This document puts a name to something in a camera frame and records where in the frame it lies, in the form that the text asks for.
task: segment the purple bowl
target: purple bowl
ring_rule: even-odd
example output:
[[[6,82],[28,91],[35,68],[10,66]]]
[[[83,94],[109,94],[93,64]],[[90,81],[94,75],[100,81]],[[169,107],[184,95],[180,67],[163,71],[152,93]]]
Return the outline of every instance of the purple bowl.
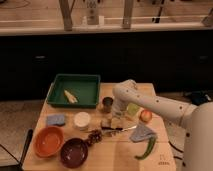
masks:
[[[88,147],[80,138],[68,140],[61,148],[61,162],[65,167],[77,168],[88,156]]]

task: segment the sponge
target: sponge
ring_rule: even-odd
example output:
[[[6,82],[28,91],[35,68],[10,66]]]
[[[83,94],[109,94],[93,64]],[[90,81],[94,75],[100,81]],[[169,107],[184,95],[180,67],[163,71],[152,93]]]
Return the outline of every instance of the sponge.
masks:
[[[64,114],[55,114],[47,116],[46,125],[56,125],[56,126],[63,126],[65,125],[65,115]]]

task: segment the chili pepper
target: chili pepper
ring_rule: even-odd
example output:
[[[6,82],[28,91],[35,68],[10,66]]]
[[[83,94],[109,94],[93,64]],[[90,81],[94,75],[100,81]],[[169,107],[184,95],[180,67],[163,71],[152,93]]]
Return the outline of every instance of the chili pepper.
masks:
[[[151,137],[149,139],[149,143],[144,154],[141,156],[135,156],[135,158],[138,160],[144,160],[152,152],[152,149],[156,143],[156,139],[157,139],[156,137]]]

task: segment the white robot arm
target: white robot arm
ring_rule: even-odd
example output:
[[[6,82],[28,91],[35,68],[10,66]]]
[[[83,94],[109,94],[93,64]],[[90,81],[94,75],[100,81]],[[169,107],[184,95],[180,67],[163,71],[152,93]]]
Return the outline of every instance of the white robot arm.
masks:
[[[182,171],[213,170],[213,103],[201,106],[139,92],[133,80],[113,89],[112,116],[122,117],[127,105],[135,103],[186,129]]]

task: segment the plastic tray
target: plastic tray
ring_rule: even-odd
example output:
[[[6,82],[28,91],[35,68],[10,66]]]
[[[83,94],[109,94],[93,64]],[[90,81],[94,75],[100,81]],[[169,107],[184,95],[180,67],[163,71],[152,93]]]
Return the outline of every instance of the plastic tray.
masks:
[[[69,103],[64,90],[72,92],[77,103]],[[47,97],[53,107],[95,108],[99,101],[100,76],[57,74]]]

